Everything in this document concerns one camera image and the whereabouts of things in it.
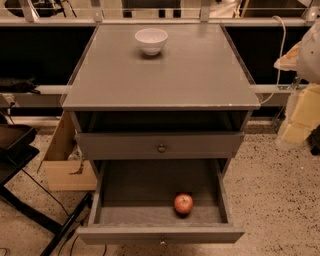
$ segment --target red apple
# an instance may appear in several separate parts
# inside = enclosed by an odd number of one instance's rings
[[[174,199],[174,208],[180,214],[188,214],[193,207],[193,200],[189,194],[181,193]]]

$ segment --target closed drawer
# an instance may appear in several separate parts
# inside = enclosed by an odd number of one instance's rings
[[[79,133],[84,157],[96,159],[229,158],[243,132]]]
[[[235,228],[216,160],[104,161],[88,225],[77,233],[88,244],[234,243]],[[179,192],[194,207],[176,214]]]

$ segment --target electrical cord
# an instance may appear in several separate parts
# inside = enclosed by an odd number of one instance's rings
[[[86,218],[88,217],[89,213],[86,214],[86,216],[79,221],[79,224],[72,230],[70,231],[68,234],[67,234],[67,237],[66,237],[66,240],[63,242],[63,244],[61,245],[60,249],[59,249],[59,252],[58,252],[58,256],[61,255],[61,252],[62,252],[62,249],[64,248],[64,246],[66,245],[66,243],[73,237],[74,233],[76,232],[77,228],[79,226],[83,226],[84,224],[84,221],[86,220]],[[73,248],[74,248],[74,245],[77,241],[77,239],[79,238],[79,236],[76,236],[76,238],[73,240],[72,244],[71,244],[71,247],[70,247],[70,253],[69,255],[72,256],[72,252],[73,252]],[[105,256],[107,253],[107,245],[104,246],[104,251],[103,251],[103,256]]]
[[[14,124],[14,122],[13,122],[12,117],[11,117],[11,109],[12,109],[12,107],[13,107],[14,105],[15,105],[14,102],[10,102],[10,106],[9,106],[9,109],[8,109],[8,117],[9,117],[9,119],[10,119],[10,121],[11,121],[12,124]]]
[[[282,28],[283,28],[283,37],[282,37],[282,42],[281,42],[281,47],[280,47],[280,54],[279,54],[279,58],[281,58],[282,57],[284,43],[285,43],[286,36],[287,36],[286,26],[284,25],[283,20],[279,16],[273,16],[272,18],[278,20],[281,23]],[[266,102],[268,102],[273,97],[273,95],[275,94],[276,90],[278,89],[278,86],[279,86],[279,83],[280,83],[280,72],[281,72],[280,69],[278,69],[277,83],[276,83],[276,86],[275,86],[274,90],[272,91],[271,95],[267,99],[265,99],[262,102],[260,102],[261,105],[266,103]]]
[[[66,210],[66,208],[63,206],[63,204],[56,199],[48,190],[46,190],[39,182],[37,182],[29,173],[27,173],[23,168],[21,169],[26,175],[29,176],[30,179],[32,179],[40,188],[42,188],[53,200],[55,200],[60,206],[61,208],[64,210],[64,212],[66,213],[66,215],[69,217],[70,214],[68,213],[68,211]]]

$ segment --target bowl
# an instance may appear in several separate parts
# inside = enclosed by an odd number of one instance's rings
[[[165,46],[168,34],[158,28],[146,28],[135,34],[138,47],[147,55],[157,55]]]

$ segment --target floor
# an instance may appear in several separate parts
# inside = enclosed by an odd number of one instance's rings
[[[46,173],[40,164],[57,120],[19,118],[14,121],[40,128],[33,145],[41,153],[25,171],[48,188]],[[320,255],[320,156],[312,156],[307,143],[296,150],[280,151],[275,146],[275,138],[270,123],[250,122],[244,142],[224,178],[234,225],[245,230],[238,242],[232,245],[109,245],[106,255]],[[29,205],[64,222],[66,215],[60,205],[23,172],[6,186]],[[85,192],[52,194],[70,212]],[[50,232],[3,201],[0,201],[0,227],[0,248],[9,248],[10,255],[14,256],[40,255],[52,238]],[[60,255],[70,255],[75,238],[76,235],[66,243]],[[52,255],[58,255],[62,242]],[[71,255],[97,256],[103,252],[103,245],[86,245],[79,238]],[[0,250],[0,255],[4,255],[4,250]]]

